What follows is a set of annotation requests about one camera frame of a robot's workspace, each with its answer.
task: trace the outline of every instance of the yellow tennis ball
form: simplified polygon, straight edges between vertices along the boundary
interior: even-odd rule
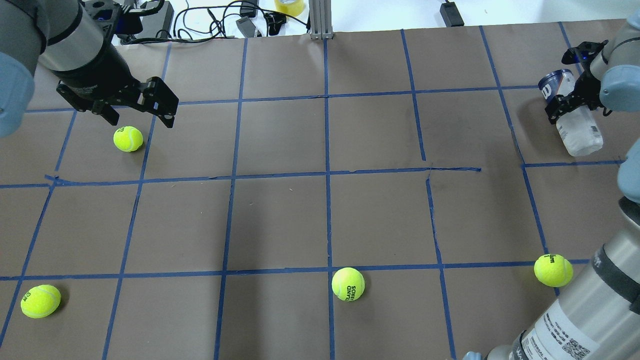
[[[60,305],[60,291],[51,285],[40,285],[29,290],[20,301],[22,312],[39,319],[51,315]]]
[[[364,277],[354,268],[341,268],[333,275],[331,289],[340,300],[358,300],[364,292]]]
[[[536,260],[533,272],[544,285],[559,288],[567,285],[573,277],[573,266],[558,254],[542,255]]]
[[[113,145],[124,152],[138,150],[142,142],[142,133],[133,126],[123,126],[113,133]]]

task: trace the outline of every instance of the label sticker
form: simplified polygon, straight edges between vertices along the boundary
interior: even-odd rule
[[[525,354],[527,354],[529,360],[555,360],[542,345],[536,329],[532,329],[531,332],[522,339],[522,349]]]
[[[556,300],[522,340],[529,359],[588,360],[600,345],[569,320]]]

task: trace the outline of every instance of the black cable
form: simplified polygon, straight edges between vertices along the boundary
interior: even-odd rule
[[[213,29],[211,29],[211,26],[213,24],[216,25],[217,29],[218,29],[218,33],[222,32],[222,25],[220,24],[220,21],[216,18],[216,16],[213,14],[213,12],[211,11],[211,9],[207,9],[207,13],[209,14],[209,17],[211,18],[211,20],[213,20],[210,24],[209,24],[209,32],[213,33]]]
[[[187,33],[187,35],[189,35],[189,39],[190,39],[190,40],[193,40],[193,37],[191,36],[191,34],[189,34],[189,32],[188,32],[188,31],[186,31],[185,29],[178,29],[178,38],[182,38],[182,37],[180,36],[180,31],[184,31],[185,33]]]
[[[306,22],[303,22],[302,20],[298,19],[297,17],[295,17],[295,16],[291,16],[291,15],[286,14],[286,13],[276,12],[276,11],[273,11],[273,10],[265,10],[265,9],[262,9],[261,7],[259,7],[259,6],[254,6],[254,5],[252,5],[252,4],[245,4],[244,6],[243,6],[243,5],[233,5],[233,4],[235,4],[235,3],[242,3],[242,0],[232,1],[231,3],[229,3],[229,4],[228,4],[228,5],[226,5],[226,6],[225,6],[225,5],[221,5],[221,6],[198,6],[198,7],[195,7],[195,8],[187,8],[187,9],[183,9],[183,10],[181,10],[181,11],[180,11],[180,12],[178,12],[178,14],[175,16],[175,19],[174,19],[174,21],[173,21],[173,35],[174,35],[174,37],[176,37],[176,36],[177,36],[177,34],[176,34],[176,27],[177,27],[178,18],[180,17],[180,15],[181,15],[181,14],[186,14],[188,11],[191,11],[191,10],[198,10],[198,9],[216,9],[216,8],[220,9],[220,8],[224,8],[224,9],[225,9],[225,11],[224,11],[224,13],[223,13],[223,19],[224,19],[224,18],[227,16],[227,15],[226,15],[226,12],[227,12],[227,10],[228,10],[229,8],[240,8],[240,7],[244,7],[244,6],[245,6],[245,7],[249,6],[249,7],[255,8],[255,9],[257,9],[257,10],[260,10],[260,11],[262,12],[262,15],[263,15],[263,16],[264,16],[265,12],[268,12],[268,13],[277,13],[277,14],[282,14],[282,15],[285,15],[286,17],[289,17],[289,18],[294,19],[295,21],[299,22],[300,24],[307,25],[307,23],[306,23]],[[225,27],[224,27],[224,20],[220,21],[220,23],[221,23],[221,25],[222,25],[222,29],[221,29],[222,35],[226,38],[226,37],[227,37],[227,32],[226,32],[226,29],[225,29]]]
[[[153,15],[153,14],[157,14],[160,12],[160,10],[162,9],[162,7],[164,6],[164,0],[158,0],[158,5],[155,8],[151,8],[151,9],[134,9],[134,8],[130,8],[127,11],[125,11],[124,13],[133,13],[137,16],[149,16],[149,15]]]
[[[215,39],[216,37],[208,37],[201,38],[196,40],[186,40],[181,38],[137,38],[135,40],[131,40],[129,42],[124,42],[122,45],[133,45],[133,44],[157,44],[161,42],[180,42],[183,44],[198,44],[200,42],[207,42],[209,40]]]
[[[167,29],[160,29],[160,30],[158,30],[158,32],[156,33],[156,38],[157,38],[157,37],[158,37],[158,36],[159,36],[163,31],[166,33],[166,36],[167,36],[168,38],[170,38],[170,37],[171,37],[171,33],[170,33]]]
[[[189,0],[185,0],[185,2],[187,2],[187,8],[186,8],[186,10],[190,10],[190,9],[191,9],[191,5],[189,4]],[[194,33],[198,33],[198,34],[205,34],[205,35],[206,35],[206,34],[208,34],[208,35],[213,34],[213,31],[208,31],[208,32],[206,32],[206,31],[200,31],[200,30],[196,30],[196,29],[192,29],[192,28],[190,28],[190,27],[189,27],[189,26],[187,26],[187,24],[186,24],[186,21],[185,21],[185,18],[186,18],[186,17],[187,17],[187,13],[185,12],[185,13],[184,13],[184,16],[182,17],[182,27],[183,27],[183,28],[185,28],[185,29],[187,29],[187,30],[189,30],[189,31],[193,31]]]
[[[264,22],[267,24],[267,29],[269,28],[269,22],[267,21],[267,18],[264,16],[264,10],[261,7],[259,7],[257,5],[254,5],[254,4],[245,3],[243,0],[233,0],[232,2],[230,2],[225,7],[225,11],[222,12],[222,19],[223,19],[222,20],[222,33],[224,34],[225,37],[227,36],[227,28],[225,27],[225,21],[224,21],[225,15],[227,14],[227,10],[230,7],[237,7],[237,5],[233,5],[233,4],[237,4],[237,3],[242,3],[243,5],[241,5],[241,7],[251,6],[254,9],[260,10],[260,12],[262,13],[262,17],[264,18]],[[267,37],[269,36],[269,31],[268,30],[267,30],[267,33],[265,34],[265,36],[267,36]]]

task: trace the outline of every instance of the power adapter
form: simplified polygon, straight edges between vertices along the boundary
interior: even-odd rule
[[[446,3],[440,5],[440,14],[448,28],[465,25],[465,22],[462,20],[462,16],[460,16],[460,12],[458,11],[458,7],[453,1],[449,2],[447,0]]]

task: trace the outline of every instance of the black electronic device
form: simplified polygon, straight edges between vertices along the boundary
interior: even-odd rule
[[[280,28],[287,23],[287,16],[281,13],[266,13],[264,18],[267,20],[267,30],[271,37],[279,34]]]
[[[258,0],[244,0],[240,7],[240,16],[255,17],[258,13]]]
[[[142,4],[142,9],[152,9],[159,5],[159,1],[147,1]],[[168,38],[171,20],[173,19],[173,6],[169,1],[164,2],[164,6],[153,15],[142,17],[142,32],[136,38]]]
[[[465,22],[462,20],[462,16],[458,11],[458,7],[453,1],[449,2],[447,0],[446,3],[440,5],[440,14],[448,28],[465,25]]]

